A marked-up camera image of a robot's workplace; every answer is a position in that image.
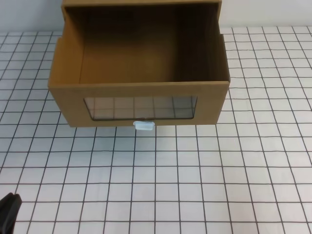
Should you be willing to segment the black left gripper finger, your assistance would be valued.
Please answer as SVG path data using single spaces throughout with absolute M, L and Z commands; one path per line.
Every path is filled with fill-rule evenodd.
M 8 193 L 0 200 L 0 233 L 12 234 L 22 199 L 19 194 Z

